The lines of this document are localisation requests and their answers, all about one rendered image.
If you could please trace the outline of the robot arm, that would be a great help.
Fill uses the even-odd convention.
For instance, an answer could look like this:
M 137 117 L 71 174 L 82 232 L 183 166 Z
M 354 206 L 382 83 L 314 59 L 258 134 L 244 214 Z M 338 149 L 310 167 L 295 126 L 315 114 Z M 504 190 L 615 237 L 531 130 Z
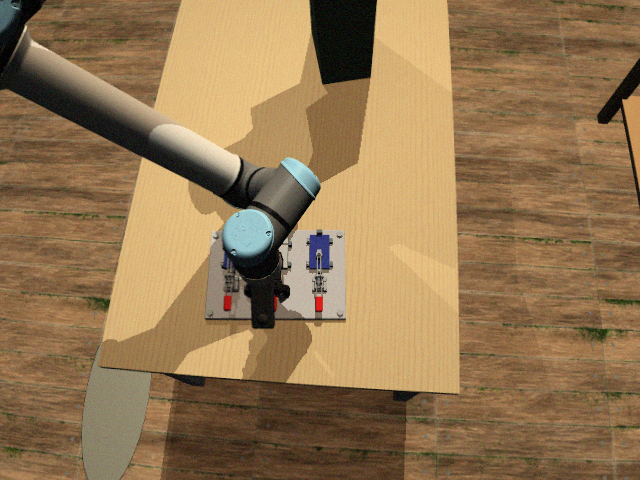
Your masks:
M 293 158 L 285 158 L 277 170 L 257 167 L 34 42 L 24 24 L 45 1 L 0 0 L 0 90 L 94 132 L 234 208 L 247 208 L 228 219 L 222 242 L 241 278 L 251 284 L 252 328 L 273 329 L 279 248 L 315 201 L 321 189 L 316 175 Z

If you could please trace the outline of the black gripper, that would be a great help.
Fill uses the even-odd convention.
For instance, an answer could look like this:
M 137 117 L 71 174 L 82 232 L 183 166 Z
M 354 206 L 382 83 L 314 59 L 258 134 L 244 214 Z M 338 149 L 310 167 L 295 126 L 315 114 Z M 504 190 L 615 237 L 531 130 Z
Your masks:
M 283 269 L 283 257 L 281 252 L 280 255 L 282 259 L 281 269 Z M 250 284 L 248 283 L 245 285 L 244 294 L 250 298 Z M 280 303 L 284 302 L 290 296 L 290 287 L 284 284 L 284 277 L 283 274 L 281 274 L 281 271 L 277 278 L 274 279 L 274 296 L 278 298 Z

